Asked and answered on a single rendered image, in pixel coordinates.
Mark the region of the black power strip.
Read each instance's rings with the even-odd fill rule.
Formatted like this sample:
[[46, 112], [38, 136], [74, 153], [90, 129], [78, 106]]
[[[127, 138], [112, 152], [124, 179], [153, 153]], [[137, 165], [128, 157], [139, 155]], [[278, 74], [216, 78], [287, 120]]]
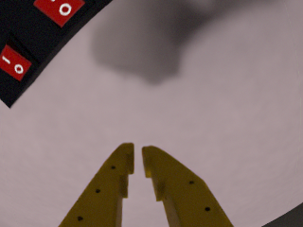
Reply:
[[0, 99], [10, 108], [66, 43], [113, 0], [0, 0]]

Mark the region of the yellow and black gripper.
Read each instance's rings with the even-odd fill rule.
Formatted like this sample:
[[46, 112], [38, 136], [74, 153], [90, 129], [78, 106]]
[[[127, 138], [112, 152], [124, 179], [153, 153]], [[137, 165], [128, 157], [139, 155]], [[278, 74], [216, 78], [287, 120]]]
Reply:
[[[141, 149], [146, 178], [162, 201], [169, 227], [234, 227], [205, 181], [156, 146]], [[122, 227], [123, 199], [134, 174], [134, 143], [119, 145], [58, 227]]]

